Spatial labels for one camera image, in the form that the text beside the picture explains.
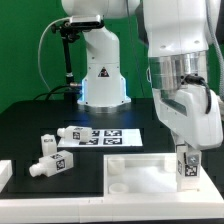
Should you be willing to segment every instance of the white block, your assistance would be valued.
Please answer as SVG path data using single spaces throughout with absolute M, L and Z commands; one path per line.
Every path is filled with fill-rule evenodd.
M 0 161 L 0 192 L 12 176 L 12 163 L 10 160 Z

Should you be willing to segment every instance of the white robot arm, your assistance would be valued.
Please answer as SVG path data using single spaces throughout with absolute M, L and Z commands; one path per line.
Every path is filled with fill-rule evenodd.
M 216 27 L 220 0 L 210 0 Z M 198 187 L 201 152 L 219 147 L 219 105 L 205 88 L 211 38 L 205 0 L 143 0 L 150 77 L 156 112 L 171 129 L 177 150 L 179 190 Z
M 139 0 L 129 1 L 133 14 Z M 62 0 L 70 16 L 83 21 L 90 16 L 121 18 L 127 16 L 125 0 Z M 115 112 L 126 107 L 131 99 L 126 96 L 125 78 L 120 74 L 119 39 L 105 27 L 83 32 L 87 50 L 87 75 L 83 79 L 83 95 L 78 104 L 94 112 Z

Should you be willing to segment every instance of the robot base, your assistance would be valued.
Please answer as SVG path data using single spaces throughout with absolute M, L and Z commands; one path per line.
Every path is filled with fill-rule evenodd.
M 131 100 L 115 107 L 94 107 L 80 103 L 78 101 L 78 107 L 80 110 L 84 110 L 91 113 L 116 113 L 119 111 L 129 110 L 131 108 Z

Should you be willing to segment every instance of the white part with black label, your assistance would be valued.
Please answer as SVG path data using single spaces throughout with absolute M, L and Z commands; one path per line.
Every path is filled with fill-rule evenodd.
M 92 139 L 92 128 L 69 126 L 59 128 L 57 135 L 69 142 L 89 142 Z
M 32 177 L 42 174 L 50 177 L 57 173 L 61 173 L 74 166 L 73 154 L 67 151 L 61 151 L 50 156 L 45 156 L 39 159 L 39 163 L 30 167 Z
M 57 153 L 57 143 L 54 135 L 44 135 L 41 136 L 41 145 L 43 156 L 49 156 Z

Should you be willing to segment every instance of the small white object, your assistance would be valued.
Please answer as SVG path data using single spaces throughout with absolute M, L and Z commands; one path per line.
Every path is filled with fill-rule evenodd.
M 112 175 L 119 175 L 125 171 L 125 159 L 124 157 L 110 157 L 108 158 L 108 172 Z
M 110 185 L 109 193 L 110 194 L 126 194 L 129 191 L 129 187 L 126 184 L 115 183 Z
M 49 156 L 57 152 L 57 143 L 54 135 L 41 136 L 43 156 Z
M 89 142 L 92 139 L 92 132 L 92 128 L 69 126 L 67 128 L 59 128 L 57 135 L 68 142 Z
M 12 176 L 11 160 L 0 161 L 0 192 L 3 190 L 10 177 Z
M 73 154 L 67 151 L 61 151 L 40 158 L 39 163 L 31 166 L 29 170 L 32 177 L 40 176 L 41 174 L 50 177 L 68 170 L 73 166 Z

